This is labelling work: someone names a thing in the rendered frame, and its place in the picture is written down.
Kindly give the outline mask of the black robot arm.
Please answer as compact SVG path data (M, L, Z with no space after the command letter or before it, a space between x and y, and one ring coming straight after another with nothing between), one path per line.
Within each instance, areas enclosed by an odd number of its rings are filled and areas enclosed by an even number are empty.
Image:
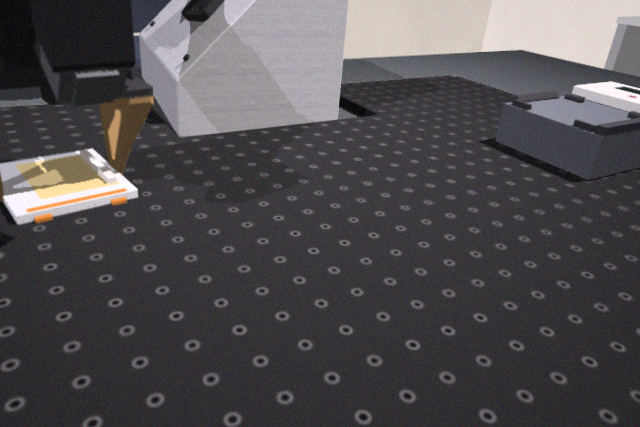
M181 14L204 22L224 1ZM43 68L57 101L113 102L135 62L131 0L0 0L0 70Z

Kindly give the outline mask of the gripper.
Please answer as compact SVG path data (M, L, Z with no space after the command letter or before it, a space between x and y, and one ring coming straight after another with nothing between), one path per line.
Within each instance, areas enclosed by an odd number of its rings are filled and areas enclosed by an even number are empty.
M50 105L72 104L56 100L43 68L0 70L0 90L29 87L40 87L42 99ZM99 104L109 164L121 175L153 105L153 86L135 78L135 67L128 69L123 94Z

